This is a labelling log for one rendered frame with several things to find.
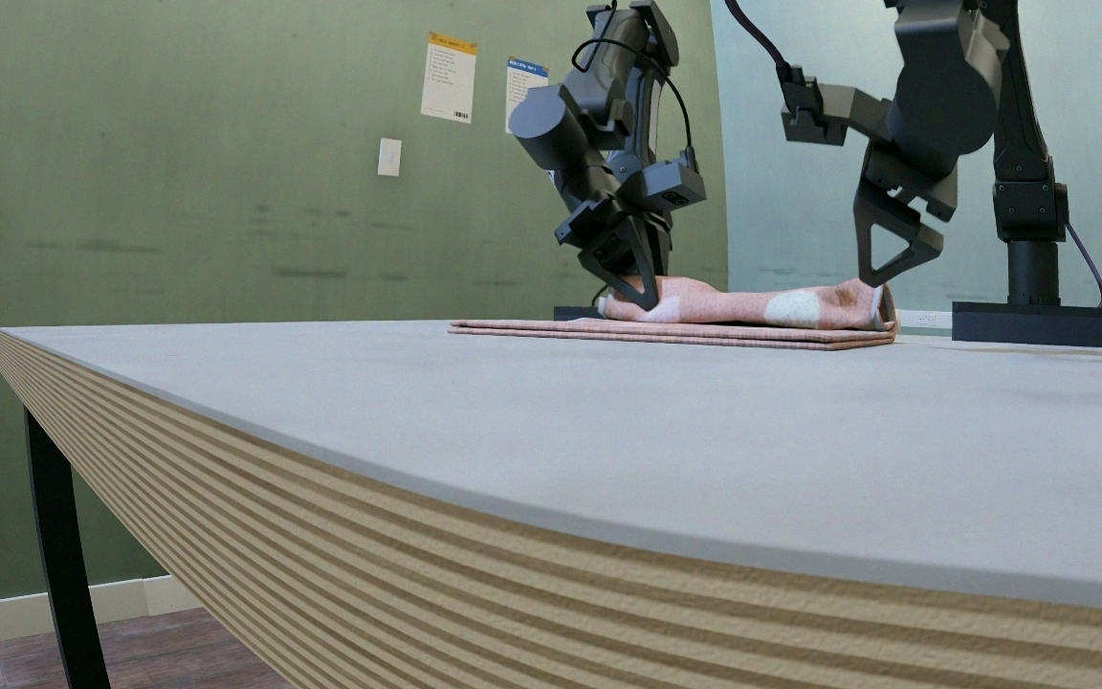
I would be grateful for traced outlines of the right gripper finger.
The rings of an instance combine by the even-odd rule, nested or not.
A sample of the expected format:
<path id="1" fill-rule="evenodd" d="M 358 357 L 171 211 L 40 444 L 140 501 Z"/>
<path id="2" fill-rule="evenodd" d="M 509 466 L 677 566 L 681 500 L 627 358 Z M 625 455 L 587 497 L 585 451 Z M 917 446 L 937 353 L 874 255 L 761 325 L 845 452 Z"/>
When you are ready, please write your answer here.
<path id="1" fill-rule="evenodd" d="M 668 233 L 653 226 L 652 230 L 647 233 L 647 239 L 649 240 L 649 250 L 652 255 L 653 274 L 667 278 L 669 258 Z M 638 274 L 637 269 L 637 260 L 635 260 L 631 249 L 622 256 L 622 260 L 618 260 L 615 266 L 611 267 L 611 271 L 615 272 L 615 274 Z"/>
<path id="2" fill-rule="evenodd" d="M 630 248 L 640 271 L 644 293 L 611 271 L 611 266 Z M 657 291 L 653 265 L 649 252 L 646 224 L 635 215 L 626 215 L 624 219 L 618 222 L 613 230 L 607 232 L 593 248 L 579 258 L 579 263 L 581 263 L 582 269 L 615 288 L 615 291 L 627 297 L 639 308 L 649 311 L 659 304 L 659 291 Z"/>

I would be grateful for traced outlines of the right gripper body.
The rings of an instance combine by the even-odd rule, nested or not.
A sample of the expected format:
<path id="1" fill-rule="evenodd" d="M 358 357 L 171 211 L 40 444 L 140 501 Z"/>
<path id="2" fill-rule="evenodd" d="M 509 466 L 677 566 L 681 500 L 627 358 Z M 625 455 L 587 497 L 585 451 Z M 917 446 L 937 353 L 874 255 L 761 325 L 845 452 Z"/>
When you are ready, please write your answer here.
<path id="1" fill-rule="evenodd" d="M 583 248 L 577 254 L 579 259 L 607 232 L 613 230 L 626 215 L 635 215 L 642 220 L 646 224 L 646 233 L 652 230 L 653 226 L 660 230 L 665 228 L 665 232 L 669 233 L 671 228 L 665 217 L 652 212 L 657 205 L 642 200 L 638 175 L 676 161 L 693 169 L 693 157 L 681 154 L 670 161 L 665 160 L 652 163 L 651 166 L 640 168 L 622 184 L 618 183 L 615 173 L 605 173 L 601 166 L 579 169 L 576 173 L 568 176 L 568 182 L 562 189 L 562 200 L 570 215 L 554 232 L 557 243 L 560 247 L 563 243 L 568 243 L 570 247 Z"/>

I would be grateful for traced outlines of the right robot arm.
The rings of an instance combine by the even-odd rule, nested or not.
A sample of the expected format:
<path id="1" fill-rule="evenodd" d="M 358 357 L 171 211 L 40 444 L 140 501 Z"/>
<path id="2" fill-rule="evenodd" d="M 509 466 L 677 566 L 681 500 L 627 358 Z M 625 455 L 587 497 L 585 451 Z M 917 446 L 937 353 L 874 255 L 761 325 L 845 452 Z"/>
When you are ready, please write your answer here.
<path id="1" fill-rule="evenodd" d="M 639 51 L 666 76 L 678 64 L 674 31 L 653 0 L 631 0 L 628 8 L 613 10 L 601 39 Z M 601 166 L 622 184 L 635 170 L 656 163 L 665 78 L 622 45 L 585 45 L 579 66 L 585 67 L 590 57 L 586 73 L 574 66 L 557 84 L 526 88 L 507 119 L 509 132 L 537 166 L 545 169 L 561 200 L 568 176 L 579 169 Z M 603 149 L 609 149 L 606 161 Z M 677 161 L 638 176 L 642 200 L 657 205 L 652 212 L 670 228 L 671 211 L 707 200 L 701 176 Z"/>

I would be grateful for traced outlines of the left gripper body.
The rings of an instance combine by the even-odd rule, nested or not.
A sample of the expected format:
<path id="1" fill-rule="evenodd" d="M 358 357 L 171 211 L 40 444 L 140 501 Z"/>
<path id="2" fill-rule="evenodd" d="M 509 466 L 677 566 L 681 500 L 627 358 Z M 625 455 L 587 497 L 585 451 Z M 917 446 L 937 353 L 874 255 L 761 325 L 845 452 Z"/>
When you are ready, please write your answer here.
<path id="1" fill-rule="evenodd" d="M 815 75 L 804 75 L 804 82 L 799 83 L 788 74 L 784 91 L 793 118 L 797 106 L 814 106 L 817 121 L 849 123 L 871 137 L 856 193 L 863 208 L 916 235 L 921 230 L 921 211 L 889 193 L 901 185 L 930 201 L 927 212 L 952 220 L 959 207 L 960 154 L 937 151 L 912 132 L 900 110 L 897 90 L 893 100 L 880 100 L 854 84 L 823 83 Z"/>

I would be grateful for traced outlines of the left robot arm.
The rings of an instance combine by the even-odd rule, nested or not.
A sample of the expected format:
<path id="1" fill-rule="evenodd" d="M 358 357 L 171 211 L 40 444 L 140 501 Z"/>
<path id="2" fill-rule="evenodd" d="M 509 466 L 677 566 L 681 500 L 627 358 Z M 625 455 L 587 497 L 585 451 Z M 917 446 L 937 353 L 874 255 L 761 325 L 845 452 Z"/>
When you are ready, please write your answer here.
<path id="1" fill-rule="evenodd" d="M 952 301 L 952 311 L 1102 317 L 1102 308 L 1060 306 L 1057 241 L 1067 241 L 1068 189 L 1055 183 L 1037 121 L 1019 0 L 884 1 L 899 11 L 893 26 L 905 65 L 897 97 L 912 132 L 950 154 L 977 151 L 994 134 L 992 192 L 998 239 L 1007 243 L 1007 302 Z M 817 121 L 814 106 L 797 106 L 793 118 L 784 104 L 782 120 L 788 141 L 845 146 L 849 123 Z"/>

